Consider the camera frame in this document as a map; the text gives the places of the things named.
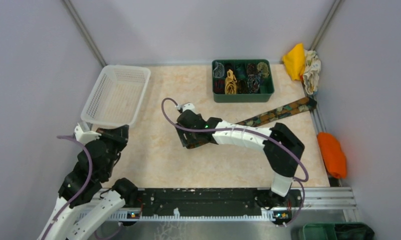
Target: beige tabletop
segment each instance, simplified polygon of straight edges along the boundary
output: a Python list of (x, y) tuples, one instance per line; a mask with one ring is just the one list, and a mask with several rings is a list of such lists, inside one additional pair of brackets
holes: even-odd
[[(179, 104), (191, 102), (203, 119), (221, 118), (236, 123), (305, 97), (302, 85), (291, 81), (283, 65), (272, 65), (275, 92), (263, 103), (216, 103), (212, 93), (211, 65), (153, 66), (135, 127), (127, 147), (104, 187), (128, 178), (139, 188), (239, 188), (270, 187), (273, 170), (262, 151), (234, 145), (206, 144), (182, 147), (176, 129), (161, 112), (163, 98)], [(165, 110), (172, 120), (179, 116), (171, 102)], [(286, 124), (304, 143), (301, 161), (309, 172), (306, 187), (329, 187), (329, 180), (309, 112), (276, 122)], [(272, 127), (276, 122), (262, 127)], [(295, 176), (304, 178), (300, 167)]]

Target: gray wall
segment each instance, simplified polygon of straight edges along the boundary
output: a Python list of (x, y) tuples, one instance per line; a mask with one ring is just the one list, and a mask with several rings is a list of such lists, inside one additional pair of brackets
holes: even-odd
[(75, 7), (110, 64), (280, 61), (307, 48), (332, 0), (79, 0)]
[(401, 239), (401, 0), (346, 1), (317, 50), (319, 105), (363, 220)]
[(42, 231), (100, 70), (61, 1), (0, 1), (0, 239)]

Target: green plastic bin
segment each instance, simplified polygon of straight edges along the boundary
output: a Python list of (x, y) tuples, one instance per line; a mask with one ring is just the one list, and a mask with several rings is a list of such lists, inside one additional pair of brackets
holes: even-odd
[[(268, 77), (261, 77), (262, 84), (259, 86), (258, 93), (238, 93), (238, 94), (224, 94), (224, 93), (217, 93), (215, 92), (214, 85), (217, 81), (225, 81), (227, 76), (227, 71), (224, 70), (223, 77), (214, 77), (214, 68), (216, 66), (216, 62), (223, 64), (224, 69), (225, 66), (231, 65), (232, 69), (234, 70), (234, 74), (238, 81), (247, 81), (248, 74), (246, 73), (245, 76), (240, 76), (236, 71), (236, 67), (239, 65), (243, 65), (244, 69), (248, 68), (248, 64), (255, 64), (258, 63), (266, 63), (269, 70)], [(274, 84), (273, 84), (273, 77), (271, 74), (270, 62), (266, 59), (216, 59), (212, 61), (212, 93), (213, 99), (217, 103), (265, 103), (267, 102), (271, 95), (274, 93)]]
[(374, 231), (363, 222), (308, 223), (299, 232), (301, 240), (370, 239)]

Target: metal frame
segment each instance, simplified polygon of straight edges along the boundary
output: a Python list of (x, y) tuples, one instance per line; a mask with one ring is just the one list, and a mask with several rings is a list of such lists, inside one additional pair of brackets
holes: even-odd
[(96, 46), (95, 41), (93, 40), (92, 36), (90, 35), (83, 21), (81, 20), (71, 0), (61, 0), (61, 2), (63, 3), (65, 9), (68, 11), (69, 15), (71, 16), (75, 26), (77, 27), (78, 31), (80, 32), (82, 38), (84, 39), (85, 43), (87, 44), (87, 47), (90, 49), (93, 56), (102, 66), (102, 68), (105, 67), (107, 63), (105, 62), (105, 59), (101, 54), (101, 51)]
[(328, 11), (328, 14), (325, 17), (324, 22), (322, 23), (317, 35), (315, 35), (314, 41), (312, 41), (312, 45), (309, 48), (310, 50), (315, 50), (318, 44), (320, 44), (324, 33), (326, 32), (330, 22), (333, 19), (333, 16), (336, 13), (336, 10), (342, 5), (343, 2), (345, 2), (345, 0), (335, 0), (333, 2), (333, 5), (331, 6), (330, 11)]

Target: camouflage strap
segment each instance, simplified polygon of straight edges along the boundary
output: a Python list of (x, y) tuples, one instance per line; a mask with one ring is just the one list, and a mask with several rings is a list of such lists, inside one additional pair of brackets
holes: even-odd
[[(259, 127), (279, 119), (284, 119), (296, 114), (314, 110), (316, 107), (317, 102), (314, 99), (306, 96), (289, 104), (277, 107), (271, 111), (267, 111), (246, 120), (237, 122), (236, 124), (249, 127)], [(189, 144), (186, 146), (186, 148), (194, 149), (202, 145), (205, 145), (205, 143)]]

